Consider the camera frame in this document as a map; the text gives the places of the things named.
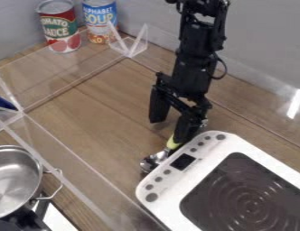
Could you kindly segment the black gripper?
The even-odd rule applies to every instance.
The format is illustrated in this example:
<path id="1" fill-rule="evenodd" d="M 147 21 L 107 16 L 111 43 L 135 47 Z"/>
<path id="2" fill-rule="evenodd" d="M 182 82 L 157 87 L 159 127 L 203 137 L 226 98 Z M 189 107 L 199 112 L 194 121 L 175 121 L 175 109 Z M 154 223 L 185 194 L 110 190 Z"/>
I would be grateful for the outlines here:
<path id="1" fill-rule="evenodd" d="M 166 120 L 169 109 L 174 107 L 181 112 L 173 141 L 186 143 L 194 137 L 201 127 L 206 126 L 206 112 L 212 107 L 206 99 L 210 83 L 218 64 L 218 55 L 208 57 L 185 57 L 179 55 L 169 76 L 157 73 L 157 83 L 151 88 L 149 120 L 161 123 Z"/>

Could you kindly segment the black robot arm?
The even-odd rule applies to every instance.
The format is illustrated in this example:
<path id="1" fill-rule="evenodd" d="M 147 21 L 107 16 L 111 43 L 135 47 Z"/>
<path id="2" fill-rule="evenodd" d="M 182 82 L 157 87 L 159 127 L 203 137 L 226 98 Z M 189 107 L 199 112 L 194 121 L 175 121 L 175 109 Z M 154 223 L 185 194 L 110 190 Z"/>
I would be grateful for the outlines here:
<path id="1" fill-rule="evenodd" d="M 173 72 L 157 73 L 151 88 L 149 119 L 153 123 L 166 120 L 169 110 L 181 112 L 173 133 L 174 143 L 193 139 L 198 128 L 206 122 L 212 104 L 206 93 L 224 62 L 217 52 L 224 49 L 225 23 L 230 6 L 229 0 L 166 0 L 177 5 L 181 14 L 179 48 Z"/>

